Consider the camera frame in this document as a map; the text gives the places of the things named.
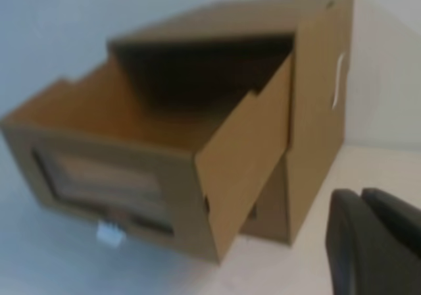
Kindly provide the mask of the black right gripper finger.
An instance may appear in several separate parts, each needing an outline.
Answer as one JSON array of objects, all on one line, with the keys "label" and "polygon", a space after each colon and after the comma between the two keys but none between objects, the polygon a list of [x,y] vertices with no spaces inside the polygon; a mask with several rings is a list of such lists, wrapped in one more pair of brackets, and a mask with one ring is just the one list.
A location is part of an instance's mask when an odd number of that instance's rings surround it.
[{"label": "black right gripper finger", "polygon": [[334,294],[420,293],[420,209],[398,197],[334,190],[325,245]]}]

